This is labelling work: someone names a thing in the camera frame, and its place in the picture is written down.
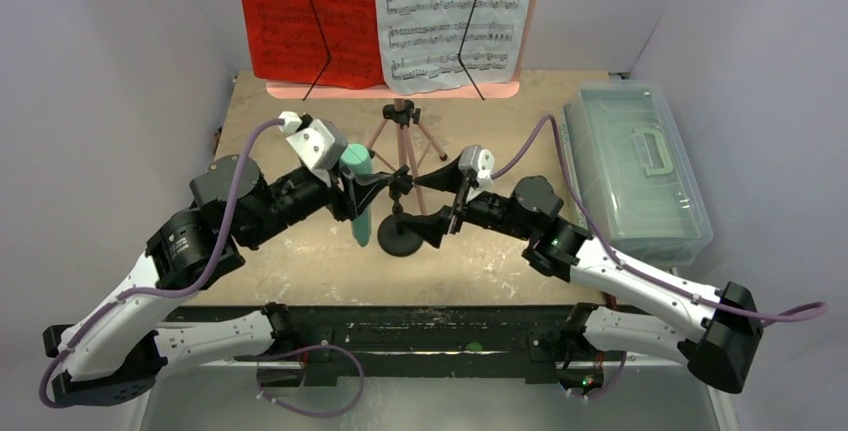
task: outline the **beige table surface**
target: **beige table surface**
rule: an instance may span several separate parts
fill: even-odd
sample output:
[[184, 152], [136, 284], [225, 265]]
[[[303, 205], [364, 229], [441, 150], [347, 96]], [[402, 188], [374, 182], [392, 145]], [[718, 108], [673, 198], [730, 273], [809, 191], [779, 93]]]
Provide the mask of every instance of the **beige table surface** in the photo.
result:
[[[559, 121], [562, 107], [571, 100], [581, 81], [606, 79], [603, 71], [524, 71], [521, 89], [512, 98], [420, 99], [422, 121], [449, 155], [456, 158], [467, 145], [489, 148], [496, 168], [518, 151], [540, 117], [553, 114]], [[227, 113], [218, 157], [235, 154], [250, 131], [284, 110], [307, 112], [332, 121], [351, 143], [365, 143], [379, 125], [385, 100], [316, 99], [279, 100], [265, 90], [265, 81], [242, 71]], [[416, 155], [427, 145], [415, 129]], [[374, 146], [389, 162], [397, 163], [394, 127], [387, 126]], [[256, 143], [251, 157], [271, 182], [297, 165], [285, 137], [269, 129]], [[375, 171], [386, 171], [375, 159]], [[421, 166], [426, 173], [442, 166], [430, 150]], [[544, 175], [560, 196], [567, 197], [565, 181], [556, 162], [549, 128], [545, 128], [525, 158], [494, 185], [508, 195], [521, 177]], [[425, 190], [427, 211], [435, 212], [450, 197]], [[414, 193], [403, 199], [407, 212], [418, 214]], [[377, 244], [376, 229], [390, 214], [388, 192], [371, 206], [372, 237], [361, 248], [351, 236], [350, 223], [333, 220], [319, 211], [265, 243], [258, 251], [242, 249], [247, 264], [225, 276], [191, 304], [322, 305], [460, 305], [460, 304], [571, 304], [601, 302], [600, 293], [545, 278], [521, 258], [522, 241], [466, 225], [447, 236], [441, 249], [426, 243], [413, 256], [395, 258]], [[573, 203], [566, 198], [563, 216], [573, 219]]]

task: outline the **white paper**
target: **white paper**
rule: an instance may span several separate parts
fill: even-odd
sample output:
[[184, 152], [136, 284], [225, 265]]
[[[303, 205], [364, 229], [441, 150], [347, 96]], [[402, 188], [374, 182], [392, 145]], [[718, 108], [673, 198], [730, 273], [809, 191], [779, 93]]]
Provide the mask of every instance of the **white paper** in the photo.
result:
[[[471, 84], [457, 53], [474, 0], [376, 0], [383, 76], [412, 94]], [[477, 0], [462, 61], [476, 83], [505, 83], [518, 64], [530, 0]]]

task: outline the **gray wall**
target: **gray wall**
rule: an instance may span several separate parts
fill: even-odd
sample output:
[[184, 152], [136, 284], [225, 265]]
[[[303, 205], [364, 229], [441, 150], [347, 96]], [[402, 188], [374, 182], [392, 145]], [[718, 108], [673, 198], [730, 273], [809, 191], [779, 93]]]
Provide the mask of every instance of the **gray wall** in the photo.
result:
[[[669, 0], [538, 0], [529, 69], [629, 71]], [[232, 69], [250, 69], [240, 0], [195, 0]]]
[[826, 299], [775, 325], [737, 399], [746, 430], [848, 420], [846, 0], [672, 0], [634, 76], [659, 81], [715, 231], [689, 274], [763, 310]]
[[117, 429], [50, 411], [41, 330], [75, 322], [189, 200], [230, 86], [193, 0], [0, 0], [4, 429]]

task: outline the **plastic storage box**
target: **plastic storage box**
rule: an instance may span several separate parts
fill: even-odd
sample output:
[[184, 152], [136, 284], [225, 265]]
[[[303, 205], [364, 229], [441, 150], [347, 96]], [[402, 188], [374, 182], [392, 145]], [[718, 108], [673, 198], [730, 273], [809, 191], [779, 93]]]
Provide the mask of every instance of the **plastic storage box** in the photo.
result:
[[713, 232], [660, 88], [583, 83], [565, 121], [580, 196], [601, 233], [651, 265], [691, 264]]

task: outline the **red paper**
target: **red paper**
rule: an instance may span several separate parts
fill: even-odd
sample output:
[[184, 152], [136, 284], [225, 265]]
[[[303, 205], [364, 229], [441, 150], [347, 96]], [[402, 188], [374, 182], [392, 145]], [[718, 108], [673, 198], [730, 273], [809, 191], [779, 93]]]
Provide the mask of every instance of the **red paper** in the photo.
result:
[[[374, 0], [313, 0], [332, 60], [319, 84], [362, 89], [382, 84]], [[309, 0], [242, 0], [253, 72], [312, 83], [327, 52]]]

